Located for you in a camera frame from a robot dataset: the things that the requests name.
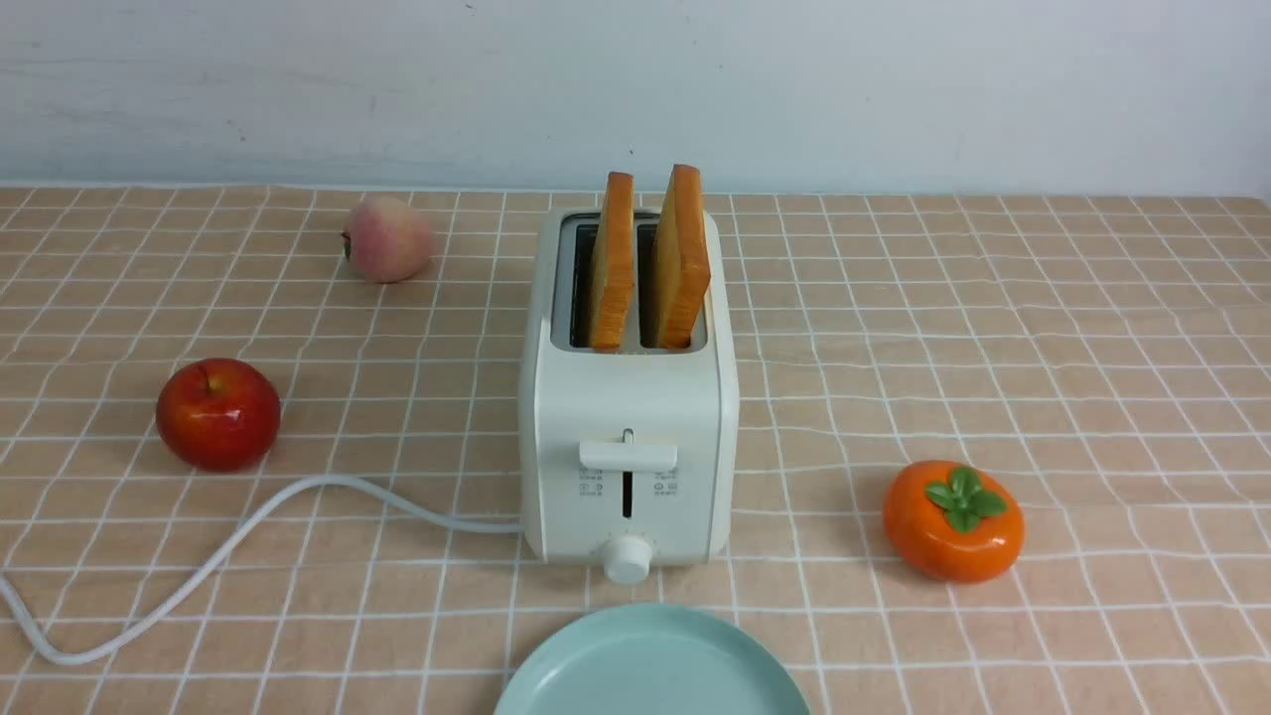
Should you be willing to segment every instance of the orange persimmon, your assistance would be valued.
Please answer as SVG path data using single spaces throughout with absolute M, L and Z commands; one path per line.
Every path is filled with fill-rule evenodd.
M 984 472 L 944 460 L 914 462 L 896 475 L 882 525 L 901 559 L 947 582 L 999 577 L 1024 544 L 1023 513 L 1010 494 Z

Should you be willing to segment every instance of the wall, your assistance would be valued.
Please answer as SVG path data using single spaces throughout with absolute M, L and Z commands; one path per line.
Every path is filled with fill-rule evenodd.
M 1266 0 L 41 0 L 0 180 L 1271 193 Z

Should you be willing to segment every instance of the peach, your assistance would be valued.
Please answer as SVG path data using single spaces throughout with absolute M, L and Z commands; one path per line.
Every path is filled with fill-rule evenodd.
M 436 251 L 432 226 L 404 201 L 365 198 L 344 222 L 344 258 L 371 282 L 398 282 L 428 265 Z

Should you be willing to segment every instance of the white cable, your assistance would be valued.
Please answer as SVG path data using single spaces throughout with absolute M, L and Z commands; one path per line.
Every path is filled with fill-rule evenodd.
M 32 617 L 31 611 L 27 605 L 18 596 L 18 592 L 13 588 L 8 579 L 0 577 L 0 597 L 4 597 L 5 603 L 9 605 L 9 610 L 13 611 L 13 617 L 22 629 L 22 632 L 31 641 L 31 645 L 44 657 L 46 660 L 53 663 L 55 665 L 83 665 L 85 663 L 92 663 L 102 657 L 109 655 L 116 650 L 123 648 L 130 641 L 144 634 L 150 626 L 155 625 L 156 621 L 167 616 L 173 608 L 180 605 L 191 592 L 202 584 L 212 569 L 220 566 L 225 561 L 234 547 L 239 545 L 240 541 L 247 538 L 247 535 L 257 527 L 266 517 L 269 516 L 275 509 L 277 509 L 283 502 L 291 499 L 292 497 L 305 491 L 306 489 L 319 488 L 319 486 L 347 486 L 356 489 L 362 494 L 374 497 L 381 502 L 385 502 L 398 509 L 411 514 L 412 517 L 418 517 L 426 522 L 432 522 L 438 527 L 445 527 L 447 530 L 454 530 L 459 532 L 477 532 L 484 535 L 515 535 L 521 532 L 520 522 L 507 522 L 507 523 L 493 523 L 493 522 L 468 522 L 464 519 L 456 519 L 454 517 L 446 517 L 445 514 L 437 514 L 436 512 L 430 512 L 423 507 L 412 504 L 405 499 L 393 494 L 391 491 L 375 486 L 374 484 L 358 479 L 358 478 L 346 478 L 341 475 L 327 475 L 319 478 L 305 478 L 278 494 L 269 498 L 268 502 L 261 505 L 259 509 L 252 514 L 241 527 L 239 527 L 230 538 L 225 540 L 225 544 L 216 550 L 197 571 L 189 578 L 175 593 L 168 597 L 168 601 L 159 605 L 154 611 L 151 611 L 145 618 L 137 621 L 131 629 L 127 629 L 122 634 L 114 636 L 113 639 L 105 641 L 104 644 L 85 650 L 83 653 L 64 653 L 53 648 L 48 643 L 48 638 L 39 630 L 36 624 L 36 618 Z

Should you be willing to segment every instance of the plate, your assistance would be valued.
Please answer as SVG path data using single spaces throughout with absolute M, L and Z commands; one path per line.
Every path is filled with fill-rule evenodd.
M 798 685 L 755 639 L 683 606 L 605 608 L 545 640 L 494 715 L 806 715 Z

